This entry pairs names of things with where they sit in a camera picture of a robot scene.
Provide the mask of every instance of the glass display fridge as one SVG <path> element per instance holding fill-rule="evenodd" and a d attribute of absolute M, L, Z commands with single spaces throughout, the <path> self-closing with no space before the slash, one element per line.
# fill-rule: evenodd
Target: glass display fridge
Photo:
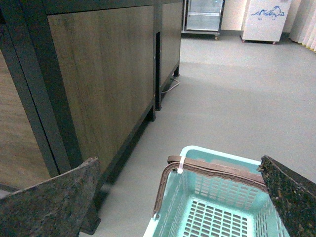
<path fill-rule="evenodd" d="M 182 33 L 220 34 L 224 0 L 184 0 Z"/>

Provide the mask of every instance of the power cord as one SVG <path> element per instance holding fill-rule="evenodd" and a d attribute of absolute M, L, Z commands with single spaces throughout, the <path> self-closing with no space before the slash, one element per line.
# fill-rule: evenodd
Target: power cord
<path fill-rule="evenodd" d="M 171 88 L 169 88 L 168 90 L 163 91 L 163 92 L 161 92 L 161 93 L 167 93 L 167 92 L 169 92 L 169 91 L 173 90 L 174 88 L 176 88 L 178 85 L 180 85 L 180 82 L 179 82 L 177 79 L 175 79 L 175 78 L 170 78 L 170 80 L 174 80 L 174 81 L 176 81 L 176 82 L 177 82 L 177 84 L 175 84 L 173 87 L 171 87 Z"/>

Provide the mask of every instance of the curtain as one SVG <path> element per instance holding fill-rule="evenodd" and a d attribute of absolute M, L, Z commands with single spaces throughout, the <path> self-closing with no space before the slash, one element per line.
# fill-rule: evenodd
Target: curtain
<path fill-rule="evenodd" d="M 302 0 L 290 39 L 316 52 L 316 0 Z"/>

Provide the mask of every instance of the wood grain panel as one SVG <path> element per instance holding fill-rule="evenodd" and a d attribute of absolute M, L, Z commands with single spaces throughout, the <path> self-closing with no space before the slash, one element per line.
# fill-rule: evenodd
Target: wood grain panel
<path fill-rule="evenodd" d="M 0 53 L 0 183 L 26 188 L 49 178 L 21 100 Z"/>
<path fill-rule="evenodd" d="M 104 172 L 153 99 L 154 7 L 48 17 L 83 157 Z"/>
<path fill-rule="evenodd" d="M 180 59 L 182 2 L 162 5 L 161 85 Z"/>

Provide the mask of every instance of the shopping basket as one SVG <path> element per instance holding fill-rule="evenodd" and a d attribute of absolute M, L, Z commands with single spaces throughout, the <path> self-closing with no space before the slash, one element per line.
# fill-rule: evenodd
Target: shopping basket
<path fill-rule="evenodd" d="M 289 237 L 260 162 L 188 146 L 168 163 L 144 237 Z"/>

